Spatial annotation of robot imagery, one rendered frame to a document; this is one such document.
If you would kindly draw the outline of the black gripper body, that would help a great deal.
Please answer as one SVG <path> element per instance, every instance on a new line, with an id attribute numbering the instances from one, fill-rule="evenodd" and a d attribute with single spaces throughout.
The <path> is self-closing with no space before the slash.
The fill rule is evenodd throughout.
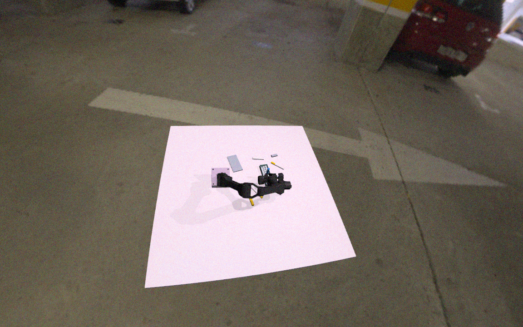
<path id="1" fill-rule="evenodd" d="M 284 174 L 283 173 L 279 173 L 278 176 L 275 174 L 273 176 L 268 176 L 268 177 L 264 177 L 263 175 L 261 176 L 258 176 L 258 184 L 264 184 L 269 182 L 269 184 L 271 185 L 271 181 L 272 180 L 278 180 L 278 181 L 282 181 L 284 180 Z"/>

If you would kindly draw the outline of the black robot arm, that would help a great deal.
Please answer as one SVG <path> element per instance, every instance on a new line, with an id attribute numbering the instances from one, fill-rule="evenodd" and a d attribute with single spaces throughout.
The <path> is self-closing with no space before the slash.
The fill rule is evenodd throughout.
<path id="1" fill-rule="evenodd" d="M 284 194 L 285 190 L 289 190 L 292 188 L 292 184 L 290 181 L 278 181 L 278 180 L 272 180 L 271 185 L 269 182 L 267 182 L 268 186 L 265 187 L 259 187 L 255 185 L 254 183 L 238 183 L 232 180 L 232 177 L 228 176 L 225 173 L 218 173 L 217 175 L 217 186 L 220 186 L 221 188 L 232 188 L 236 191 L 238 191 L 238 194 L 242 198 L 248 198 L 253 199 L 257 196 L 263 197 L 267 194 Z M 255 186 L 257 188 L 257 194 L 251 196 L 251 185 Z"/>

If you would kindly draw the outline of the keyboard with white letter keys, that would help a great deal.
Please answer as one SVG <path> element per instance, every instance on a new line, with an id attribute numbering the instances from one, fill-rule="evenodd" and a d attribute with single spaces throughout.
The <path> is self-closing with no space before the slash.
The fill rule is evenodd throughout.
<path id="1" fill-rule="evenodd" d="M 259 167 L 260 167 L 261 174 L 264 176 L 267 173 L 267 169 L 269 168 L 268 165 L 267 164 L 260 165 Z M 264 182 L 264 184 L 265 184 L 265 186 L 268 186 L 267 183 Z"/>

